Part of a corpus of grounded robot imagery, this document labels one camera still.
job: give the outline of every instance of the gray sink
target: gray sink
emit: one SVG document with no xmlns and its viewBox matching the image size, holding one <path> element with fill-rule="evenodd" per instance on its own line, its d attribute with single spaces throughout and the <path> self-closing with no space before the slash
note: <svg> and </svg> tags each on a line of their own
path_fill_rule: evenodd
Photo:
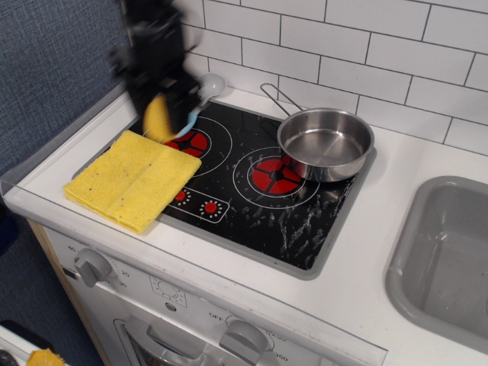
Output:
<svg viewBox="0 0 488 366">
<path fill-rule="evenodd" d="M 412 323 L 488 354 L 488 185 L 438 177 L 419 188 L 386 288 Z"/>
</svg>

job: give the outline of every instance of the yellow cloth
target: yellow cloth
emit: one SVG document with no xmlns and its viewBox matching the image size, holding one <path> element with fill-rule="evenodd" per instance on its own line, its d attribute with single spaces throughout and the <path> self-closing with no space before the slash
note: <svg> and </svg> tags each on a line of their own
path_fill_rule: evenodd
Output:
<svg viewBox="0 0 488 366">
<path fill-rule="evenodd" d="M 200 165 L 201 160 L 185 152 L 124 131 L 64 191 L 70 200 L 141 233 Z"/>
<path fill-rule="evenodd" d="M 64 366 L 64 360 L 50 349 L 32 351 L 26 366 Z"/>
</svg>

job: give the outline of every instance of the toy kitchen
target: toy kitchen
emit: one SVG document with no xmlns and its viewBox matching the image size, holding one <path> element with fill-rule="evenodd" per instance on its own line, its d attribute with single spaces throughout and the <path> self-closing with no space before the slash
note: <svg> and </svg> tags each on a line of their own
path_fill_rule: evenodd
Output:
<svg viewBox="0 0 488 366">
<path fill-rule="evenodd" d="M 488 364 L 488 157 L 372 127 L 357 175 L 309 181 L 275 103 L 226 88 L 168 143 L 201 167 L 135 234 L 63 186 L 139 108 L 114 89 L 1 180 L 106 365 Z"/>
</svg>

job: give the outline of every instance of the knob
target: knob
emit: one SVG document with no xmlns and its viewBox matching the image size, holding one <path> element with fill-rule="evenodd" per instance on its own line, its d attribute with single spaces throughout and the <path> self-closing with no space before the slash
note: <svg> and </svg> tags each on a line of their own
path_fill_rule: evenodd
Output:
<svg viewBox="0 0 488 366">
<path fill-rule="evenodd" d="M 175 197 L 176 202 L 183 202 L 186 200 L 186 193 L 184 191 L 179 191 L 179 193 Z"/>
<path fill-rule="evenodd" d="M 83 249 L 78 254 L 75 258 L 75 268 L 88 287 L 104 281 L 112 272 L 107 259 L 91 249 Z"/>
<path fill-rule="evenodd" d="M 215 202 L 208 202 L 204 206 L 204 210 L 207 214 L 212 215 L 217 212 L 219 207 L 215 204 Z"/>
<path fill-rule="evenodd" d="M 248 364 L 256 365 L 268 345 L 268 340 L 254 326 L 234 320 L 229 324 L 219 344 Z"/>
</svg>

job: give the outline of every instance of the stainless steel pan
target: stainless steel pan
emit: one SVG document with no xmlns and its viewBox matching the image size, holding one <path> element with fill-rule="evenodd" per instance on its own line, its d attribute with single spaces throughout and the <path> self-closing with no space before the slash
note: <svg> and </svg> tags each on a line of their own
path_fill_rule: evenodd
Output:
<svg viewBox="0 0 488 366">
<path fill-rule="evenodd" d="M 290 114 L 264 88 L 269 85 L 300 111 Z M 300 177 L 312 181 L 341 181 L 362 168 L 373 150 L 374 134 L 360 117 L 334 108 L 303 109 L 273 84 L 261 90 L 286 114 L 278 128 L 278 143 L 286 162 Z"/>
</svg>

